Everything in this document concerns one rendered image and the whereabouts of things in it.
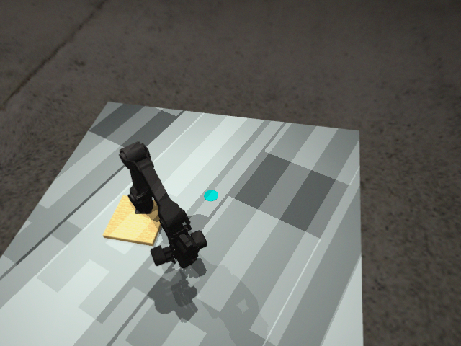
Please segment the cyan circle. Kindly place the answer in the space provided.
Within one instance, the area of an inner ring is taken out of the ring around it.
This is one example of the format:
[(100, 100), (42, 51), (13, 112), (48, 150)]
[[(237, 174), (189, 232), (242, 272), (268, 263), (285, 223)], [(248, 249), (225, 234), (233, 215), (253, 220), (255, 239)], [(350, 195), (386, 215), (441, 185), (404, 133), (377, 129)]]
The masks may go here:
[(204, 198), (207, 200), (207, 201), (214, 201), (218, 198), (218, 193), (214, 190), (208, 190), (205, 194), (204, 194)]

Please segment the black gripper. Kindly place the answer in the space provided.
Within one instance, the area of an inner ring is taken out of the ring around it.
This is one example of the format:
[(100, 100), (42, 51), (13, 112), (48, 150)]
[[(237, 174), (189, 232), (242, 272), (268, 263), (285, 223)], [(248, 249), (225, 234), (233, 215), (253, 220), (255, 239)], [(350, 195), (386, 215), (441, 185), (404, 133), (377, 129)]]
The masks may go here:
[[(197, 244), (197, 246), (201, 249), (207, 246), (207, 241), (202, 233), (202, 231), (196, 231), (191, 233), (191, 237)], [(155, 262), (156, 266), (162, 265), (165, 262), (170, 262), (172, 261), (174, 264), (176, 264), (175, 259), (172, 255), (172, 250), (176, 249), (174, 243), (169, 241), (168, 247), (162, 248), (161, 245), (154, 247), (151, 249), (151, 255), (153, 257), (153, 261)]]

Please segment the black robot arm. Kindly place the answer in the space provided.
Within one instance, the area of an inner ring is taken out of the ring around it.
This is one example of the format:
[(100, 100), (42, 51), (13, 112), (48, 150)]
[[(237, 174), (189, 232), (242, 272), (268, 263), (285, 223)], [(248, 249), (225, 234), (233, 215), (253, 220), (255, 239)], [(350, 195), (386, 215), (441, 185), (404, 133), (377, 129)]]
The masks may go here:
[[(130, 169), (133, 186), (128, 195), (135, 206), (135, 214), (151, 214), (153, 199), (158, 206), (158, 216), (170, 242), (176, 249), (172, 250), (181, 268), (186, 268), (197, 260), (200, 248), (188, 234), (192, 229), (190, 220), (184, 210), (172, 201), (161, 183), (151, 160), (148, 148), (135, 142), (120, 149), (120, 158)], [(183, 223), (186, 225), (183, 225)]]

